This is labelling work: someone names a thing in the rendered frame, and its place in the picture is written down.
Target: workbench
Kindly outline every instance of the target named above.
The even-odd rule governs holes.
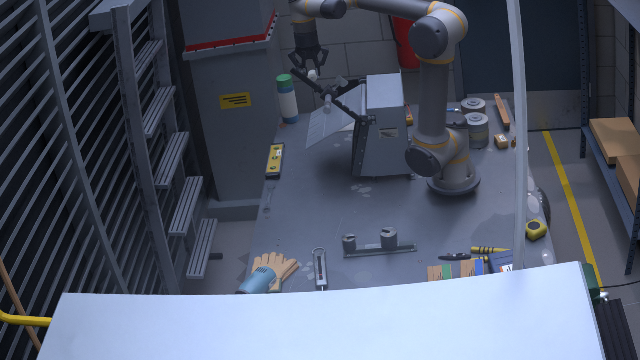
[[[460,108],[460,103],[448,107]],[[426,282],[427,267],[434,265],[451,264],[453,277],[460,277],[460,262],[439,256],[468,254],[471,246],[512,249],[515,148],[498,150],[493,143],[496,134],[514,139],[518,124],[506,101],[505,108],[511,118],[508,132],[495,101],[487,101],[490,143],[470,154],[481,182],[474,192],[457,197],[433,192],[418,175],[414,180],[409,175],[351,176],[352,132],[335,133],[305,150],[310,115],[300,115],[299,122],[276,134],[274,142],[285,144],[282,175],[264,185],[246,276],[255,257],[282,253],[300,263],[283,292],[315,291],[311,252],[324,247],[327,290],[411,284]],[[417,124],[419,107],[411,105],[411,110]],[[408,127],[409,137],[415,127]],[[537,218],[547,224],[531,172],[528,193],[527,221]],[[342,235],[355,234],[358,245],[380,243],[384,227],[395,227],[399,241],[414,241],[417,252],[344,258]],[[551,230],[536,241],[524,241],[526,268],[556,263]]]
[[[309,293],[64,293],[38,359],[604,360],[588,295],[578,262]]]

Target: metal step ladder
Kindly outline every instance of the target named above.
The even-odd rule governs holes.
[[[135,56],[131,18],[143,11],[145,6],[148,11],[150,40]],[[191,263],[194,261],[197,263],[203,249],[211,251],[212,233],[215,232],[215,227],[212,229],[210,223],[217,225],[218,222],[213,219],[203,220],[200,236],[196,236],[194,225],[196,219],[193,218],[193,213],[203,179],[202,177],[186,178],[182,164],[189,133],[179,132],[176,120],[173,104],[175,87],[172,86],[170,74],[163,0],[105,0],[100,7],[103,13],[109,11],[111,14],[127,139],[148,234],[164,292],[179,295],[179,282],[183,269],[175,268],[167,238],[170,236],[183,238],[185,249],[191,254]],[[138,81],[150,66],[154,68],[156,94],[143,114]],[[163,129],[167,145],[160,165],[154,173],[149,159],[147,139],[153,138],[159,127]],[[180,198],[172,224],[166,233],[157,193],[171,187],[174,193],[180,192]],[[200,264],[197,267],[200,269],[199,274],[204,276],[202,268],[206,269],[206,264],[204,266]]]

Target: ladder step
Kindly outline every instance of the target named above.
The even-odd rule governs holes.
[[[178,206],[175,209],[173,221],[171,221],[169,236],[187,236],[189,223],[191,223],[191,217],[198,202],[198,195],[200,194],[202,183],[202,176],[187,177],[187,181],[184,183],[184,188],[182,189],[182,194],[180,195],[180,200],[178,201]]]
[[[149,65],[154,61],[154,58],[162,49],[163,41],[148,41],[145,46],[140,50],[138,56],[136,56],[136,81],[140,80],[142,74],[145,73]]]
[[[175,171],[178,169],[178,164],[180,163],[180,159],[182,159],[188,141],[189,133],[175,133],[171,135],[169,145],[167,145],[164,151],[164,155],[160,161],[160,167],[156,172],[156,178],[154,180],[156,189],[169,189],[173,175],[175,175]]]
[[[175,93],[175,86],[166,88],[159,88],[156,91],[156,96],[151,101],[151,105],[147,109],[145,118],[143,119],[145,126],[145,136],[148,139],[154,137],[154,133],[160,124],[160,119],[166,111],[166,107],[173,100],[173,94]]]
[[[207,264],[209,264],[211,245],[213,245],[213,238],[216,236],[217,227],[218,219],[202,219],[200,229],[198,230],[198,239],[191,253],[191,261],[187,269],[187,279],[204,280]]]

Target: red bucket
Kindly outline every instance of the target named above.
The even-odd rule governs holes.
[[[402,47],[396,44],[398,51],[398,62],[404,69],[417,69],[420,67],[420,60],[415,57],[413,48],[409,46],[409,29],[415,24],[415,21],[402,19],[399,17],[392,17],[394,23],[394,31],[396,32],[396,39]]]

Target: louvered wall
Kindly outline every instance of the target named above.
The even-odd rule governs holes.
[[[0,251],[31,316],[52,316],[63,292],[163,293],[134,182],[113,37],[89,32],[99,3],[0,1]],[[149,39],[146,11],[132,29],[137,53]],[[144,111],[156,91],[153,67],[138,85]],[[185,114],[178,118],[188,127]],[[162,129],[148,140],[154,168],[165,144]],[[188,158],[193,164],[193,151]],[[167,228],[174,192],[157,193]],[[182,238],[168,245],[181,279]],[[4,288],[0,309],[15,314]],[[23,327],[1,324],[0,359],[37,357]],[[36,331],[42,341],[46,329]]]

